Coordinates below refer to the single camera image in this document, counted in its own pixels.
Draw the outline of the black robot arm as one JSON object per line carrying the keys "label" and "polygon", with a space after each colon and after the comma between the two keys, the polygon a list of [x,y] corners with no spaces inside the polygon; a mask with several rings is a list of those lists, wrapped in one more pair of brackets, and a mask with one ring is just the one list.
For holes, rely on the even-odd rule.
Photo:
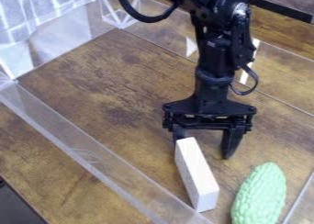
{"label": "black robot arm", "polygon": [[256,50],[249,36],[247,0],[169,0],[189,14],[198,49],[192,95],[162,105],[162,127],[180,140],[189,129],[223,132],[220,153],[229,158],[251,131],[253,106],[228,99],[236,70],[247,67]]}

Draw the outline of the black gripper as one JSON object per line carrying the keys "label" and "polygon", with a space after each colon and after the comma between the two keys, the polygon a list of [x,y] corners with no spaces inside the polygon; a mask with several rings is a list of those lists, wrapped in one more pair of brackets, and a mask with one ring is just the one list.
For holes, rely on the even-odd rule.
{"label": "black gripper", "polygon": [[194,70],[192,95],[162,105],[162,128],[172,133],[172,143],[186,135],[186,129],[223,130],[220,153],[229,159],[243,135],[251,130],[253,106],[228,99],[232,76],[213,77],[200,67]]}

